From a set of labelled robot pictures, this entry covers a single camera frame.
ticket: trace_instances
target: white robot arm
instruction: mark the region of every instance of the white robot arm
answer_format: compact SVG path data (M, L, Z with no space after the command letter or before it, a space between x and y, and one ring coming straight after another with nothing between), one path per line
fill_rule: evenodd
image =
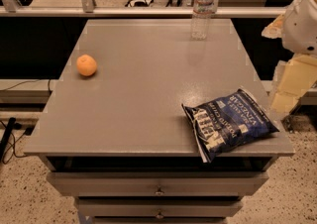
M282 24L282 44L295 54L317 55L317 0L293 0Z

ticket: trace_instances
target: floor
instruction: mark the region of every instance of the floor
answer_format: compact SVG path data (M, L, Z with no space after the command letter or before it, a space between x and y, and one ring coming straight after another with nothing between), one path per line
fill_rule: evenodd
M15 130L19 138L36 123L41 113L1 112L6 124L11 116L23 125ZM288 134L296 151L291 158L280 158L269 169L270 179L253 196L243 198L244 207L230 224L317 223L317 131L316 120L306 113L293 118L294 133ZM18 143L22 155L29 136ZM0 224L75 223L83 224L71 197L62 197L48 184L49 170L37 157L15 158L0 164Z

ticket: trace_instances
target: plastic bottle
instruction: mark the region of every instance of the plastic bottle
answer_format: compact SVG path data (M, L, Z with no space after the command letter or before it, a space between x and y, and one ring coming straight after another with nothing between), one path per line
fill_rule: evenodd
M212 15L214 0L194 0L191 37L194 40L204 40L207 37L209 21Z

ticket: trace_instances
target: chip bag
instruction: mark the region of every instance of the chip bag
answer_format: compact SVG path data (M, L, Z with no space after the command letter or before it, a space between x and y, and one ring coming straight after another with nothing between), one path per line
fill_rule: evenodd
M278 129L245 89L191 108L182 105L193 126L204 163L222 152L252 142Z

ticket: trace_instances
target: gray table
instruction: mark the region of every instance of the gray table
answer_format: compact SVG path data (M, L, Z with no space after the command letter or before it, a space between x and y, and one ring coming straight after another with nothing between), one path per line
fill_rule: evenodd
M92 77L76 70L83 54L97 60ZM189 20L90 20L25 153L48 165L49 181L83 214L105 217L96 223L225 223L268 179L269 166L294 154L278 122L281 132L202 164L181 103L240 86L267 108L230 20L212 20L205 42L190 40ZM198 210L189 214L188 205Z

